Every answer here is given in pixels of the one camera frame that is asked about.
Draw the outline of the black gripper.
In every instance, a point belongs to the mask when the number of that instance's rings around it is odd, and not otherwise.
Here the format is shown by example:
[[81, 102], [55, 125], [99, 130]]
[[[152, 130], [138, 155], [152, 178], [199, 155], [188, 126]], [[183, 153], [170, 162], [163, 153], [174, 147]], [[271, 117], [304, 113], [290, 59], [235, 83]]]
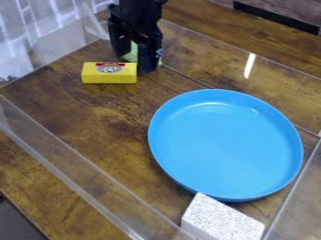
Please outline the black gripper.
[[131, 52], [138, 35], [138, 72], [155, 71], [163, 54], [163, 34], [158, 27], [162, 8], [168, 0], [114, 0], [108, 5], [110, 43], [118, 58]]

